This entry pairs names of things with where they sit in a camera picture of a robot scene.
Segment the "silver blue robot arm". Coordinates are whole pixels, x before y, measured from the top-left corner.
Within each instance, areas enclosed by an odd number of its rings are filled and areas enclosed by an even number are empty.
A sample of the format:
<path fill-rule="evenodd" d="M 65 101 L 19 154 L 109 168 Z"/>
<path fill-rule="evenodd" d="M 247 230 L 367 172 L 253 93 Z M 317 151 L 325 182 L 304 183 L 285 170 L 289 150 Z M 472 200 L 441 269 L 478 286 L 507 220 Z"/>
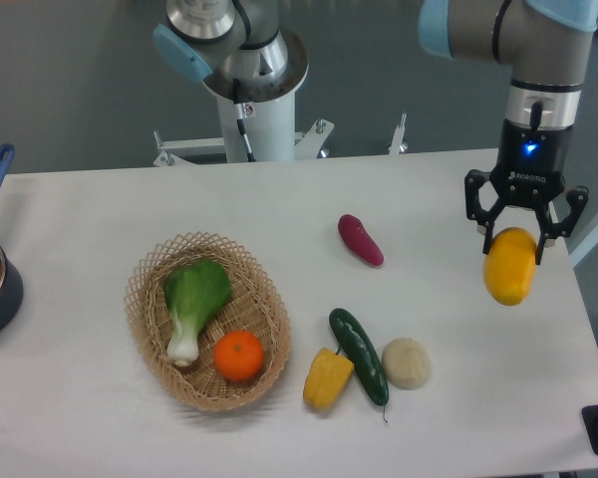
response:
<path fill-rule="evenodd" d="M 485 250 L 507 207 L 535 214 L 543 249 L 571 235 L 587 204 L 585 187 L 566 185 L 563 164 L 597 16 L 595 1 L 427 1 L 421 7 L 425 51 L 511 70 L 496 164 L 464 180 L 466 215 Z M 276 113 L 266 125 L 255 120 L 259 106 L 292 96 L 307 74 L 305 49 L 281 30 L 276 2 L 170 1 L 152 40 L 173 70 L 216 96 L 230 161 L 294 157 L 292 114 Z"/>

